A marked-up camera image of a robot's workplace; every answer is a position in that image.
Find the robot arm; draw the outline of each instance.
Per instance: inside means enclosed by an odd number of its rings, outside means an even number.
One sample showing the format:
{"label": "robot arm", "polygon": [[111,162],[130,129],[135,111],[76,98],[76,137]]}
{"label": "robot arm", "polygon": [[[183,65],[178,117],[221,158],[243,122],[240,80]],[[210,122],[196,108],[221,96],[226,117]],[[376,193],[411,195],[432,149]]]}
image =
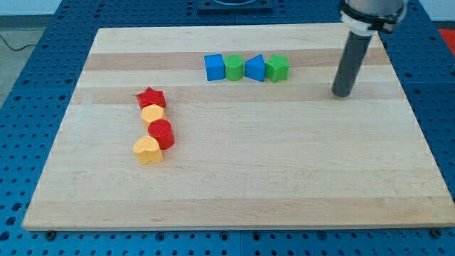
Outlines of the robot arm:
{"label": "robot arm", "polygon": [[357,77],[371,36],[376,31],[392,33],[406,15],[408,0],[341,0],[342,22],[350,29],[332,93],[347,97]]}

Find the wood grain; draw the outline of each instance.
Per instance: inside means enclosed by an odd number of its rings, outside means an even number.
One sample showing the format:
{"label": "wood grain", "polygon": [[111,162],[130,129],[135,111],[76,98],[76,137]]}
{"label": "wood grain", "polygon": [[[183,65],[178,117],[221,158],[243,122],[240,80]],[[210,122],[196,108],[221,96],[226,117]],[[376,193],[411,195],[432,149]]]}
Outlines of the wood grain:
{"label": "wood grain", "polygon": [[[455,224],[444,179],[377,35],[352,96],[330,93],[346,36],[339,23],[101,29],[23,226]],[[207,82],[209,52],[286,53],[289,79]],[[176,143],[160,164],[142,166],[131,147],[144,135],[135,94],[147,86],[164,91]]]}

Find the green hexagon block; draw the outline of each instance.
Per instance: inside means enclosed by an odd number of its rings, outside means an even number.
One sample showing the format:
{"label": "green hexagon block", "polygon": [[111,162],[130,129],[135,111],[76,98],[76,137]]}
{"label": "green hexagon block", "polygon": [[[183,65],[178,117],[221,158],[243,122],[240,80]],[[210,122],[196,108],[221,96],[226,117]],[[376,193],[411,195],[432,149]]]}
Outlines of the green hexagon block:
{"label": "green hexagon block", "polygon": [[272,57],[265,63],[265,77],[276,83],[280,80],[287,80],[288,74],[287,56],[272,54]]}
{"label": "green hexagon block", "polygon": [[232,54],[225,58],[226,79],[238,81],[243,78],[243,58],[240,55]]}

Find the blue block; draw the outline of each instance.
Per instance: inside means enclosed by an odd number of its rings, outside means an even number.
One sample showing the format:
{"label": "blue block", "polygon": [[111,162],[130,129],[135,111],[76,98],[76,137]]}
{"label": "blue block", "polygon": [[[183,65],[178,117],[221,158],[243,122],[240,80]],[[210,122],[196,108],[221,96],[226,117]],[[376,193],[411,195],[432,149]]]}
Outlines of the blue block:
{"label": "blue block", "polygon": [[207,81],[225,79],[225,63],[221,54],[204,56]]}
{"label": "blue block", "polygon": [[259,54],[258,56],[247,60],[245,63],[245,76],[264,82],[265,64],[264,56],[262,56],[262,54]]}

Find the yellow heart block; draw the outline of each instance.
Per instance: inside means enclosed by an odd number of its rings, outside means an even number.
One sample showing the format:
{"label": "yellow heart block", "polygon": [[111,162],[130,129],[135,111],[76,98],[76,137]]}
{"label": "yellow heart block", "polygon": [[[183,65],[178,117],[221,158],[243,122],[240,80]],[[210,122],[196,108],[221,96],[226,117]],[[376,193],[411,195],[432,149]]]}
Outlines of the yellow heart block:
{"label": "yellow heart block", "polygon": [[137,140],[133,146],[133,152],[141,164],[160,163],[163,161],[163,153],[159,148],[159,143],[149,135]]}
{"label": "yellow heart block", "polygon": [[158,105],[153,104],[142,109],[141,120],[145,126],[145,130],[149,128],[151,122],[165,118],[166,113],[164,112],[164,108]]}

